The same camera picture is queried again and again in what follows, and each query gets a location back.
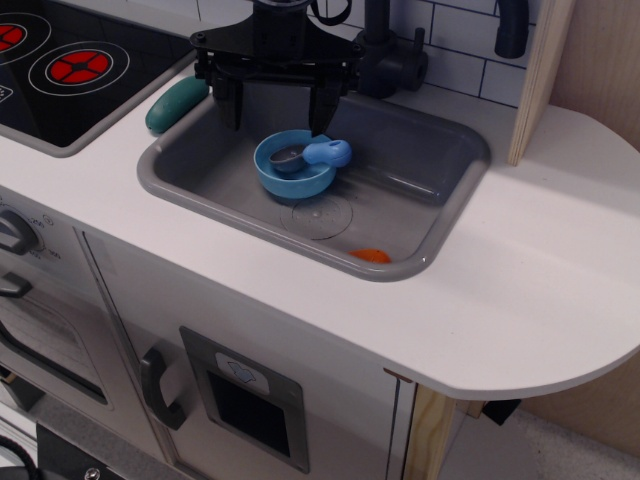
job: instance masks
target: subway tile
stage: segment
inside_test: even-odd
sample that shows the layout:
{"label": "subway tile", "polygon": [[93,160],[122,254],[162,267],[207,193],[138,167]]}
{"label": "subway tile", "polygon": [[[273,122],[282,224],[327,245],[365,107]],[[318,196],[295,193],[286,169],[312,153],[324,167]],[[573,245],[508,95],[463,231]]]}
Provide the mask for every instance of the subway tile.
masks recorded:
{"label": "subway tile", "polygon": [[517,107],[526,73],[523,68],[487,62],[480,97]]}
{"label": "subway tile", "polygon": [[[503,59],[493,52],[499,24],[497,17],[436,5],[431,43],[489,60],[526,66],[531,40],[522,58]],[[531,39],[533,29],[529,30]]]}
{"label": "subway tile", "polygon": [[[351,14],[345,23],[357,27],[364,27],[364,1],[365,0],[353,0]],[[341,14],[346,6],[347,0],[329,0],[327,2],[320,0],[318,2],[318,8],[323,17],[335,17]]]}
{"label": "subway tile", "polygon": [[[542,0],[529,0],[529,23],[538,23],[538,15],[540,14],[540,7],[542,6]],[[496,14],[500,13],[500,9],[496,5]]]}
{"label": "subway tile", "polygon": [[216,26],[241,22],[253,12],[253,3],[240,0],[198,0],[203,22]]}
{"label": "subway tile", "polygon": [[493,14],[496,8],[496,0],[436,0],[435,3],[490,14]]}
{"label": "subway tile", "polygon": [[128,0],[148,7],[158,8],[166,12],[182,15],[183,17],[199,18],[197,0]]}
{"label": "subway tile", "polygon": [[318,22],[314,17],[311,17],[311,21],[315,23],[318,27],[320,27],[325,32],[329,32],[338,37],[344,38],[345,40],[353,40],[356,38],[358,33],[360,33],[361,29],[358,27],[352,27],[350,25],[336,25],[334,27],[328,27],[326,25],[322,25]]}
{"label": "subway tile", "polygon": [[416,0],[395,0],[391,2],[391,29],[402,38],[413,40],[416,28],[424,28],[426,41],[431,32],[433,5]]}
{"label": "subway tile", "polygon": [[477,96],[484,60],[461,53],[427,47],[429,67],[426,82],[456,92]]}

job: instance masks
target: white countertop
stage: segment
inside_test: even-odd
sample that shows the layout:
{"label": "white countertop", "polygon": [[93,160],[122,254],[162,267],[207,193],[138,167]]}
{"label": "white countertop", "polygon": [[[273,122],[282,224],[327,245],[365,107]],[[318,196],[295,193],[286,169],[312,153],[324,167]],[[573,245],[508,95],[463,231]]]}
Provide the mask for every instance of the white countertop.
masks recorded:
{"label": "white countertop", "polygon": [[0,138],[0,185],[454,398],[562,390],[639,348],[640,154],[598,122],[549,107],[511,167],[514,109],[437,88],[398,94],[476,129],[493,164],[433,264],[375,283],[147,193],[136,177],[154,141],[144,117],[166,88],[71,158]]}

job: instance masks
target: gray sink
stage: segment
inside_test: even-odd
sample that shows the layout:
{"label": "gray sink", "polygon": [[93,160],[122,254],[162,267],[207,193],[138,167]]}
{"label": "gray sink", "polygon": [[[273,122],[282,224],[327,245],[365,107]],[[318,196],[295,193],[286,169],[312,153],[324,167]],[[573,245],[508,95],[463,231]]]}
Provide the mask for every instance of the gray sink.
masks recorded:
{"label": "gray sink", "polygon": [[[269,135],[308,128],[308,91],[245,85],[242,126],[225,128],[207,98],[142,155],[138,178],[151,194],[349,274],[400,280],[435,258],[489,165],[473,130],[349,94],[327,135],[347,140],[351,163],[306,200],[260,184],[253,153]],[[379,249],[391,263],[348,252]]]}

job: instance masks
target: blue spoon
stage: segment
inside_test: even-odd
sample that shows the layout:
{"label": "blue spoon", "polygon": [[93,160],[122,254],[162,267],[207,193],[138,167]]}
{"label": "blue spoon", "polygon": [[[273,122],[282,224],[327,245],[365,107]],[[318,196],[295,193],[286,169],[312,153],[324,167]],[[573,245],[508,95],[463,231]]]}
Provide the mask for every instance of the blue spoon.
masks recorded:
{"label": "blue spoon", "polygon": [[326,163],[344,167],[351,161],[351,145],[344,140],[289,145],[269,157],[271,166],[284,173],[297,172],[309,164]]}

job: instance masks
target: blue bowl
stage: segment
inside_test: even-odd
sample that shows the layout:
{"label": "blue bowl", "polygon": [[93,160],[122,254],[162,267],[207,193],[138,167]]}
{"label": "blue bowl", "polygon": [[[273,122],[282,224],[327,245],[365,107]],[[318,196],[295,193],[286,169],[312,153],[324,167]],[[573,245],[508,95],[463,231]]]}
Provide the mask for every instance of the blue bowl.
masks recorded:
{"label": "blue bowl", "polygon": [[289,145],[309,145],[330,140],[326,135],[312,137],[309,130],[286,130],[265,138],[253,155],[260,183],[274,195],[293,200],[321,193],[333,182],[336,167],[317,163],[307,165],[297,172],[284,173],[273,168],[269,157]]}

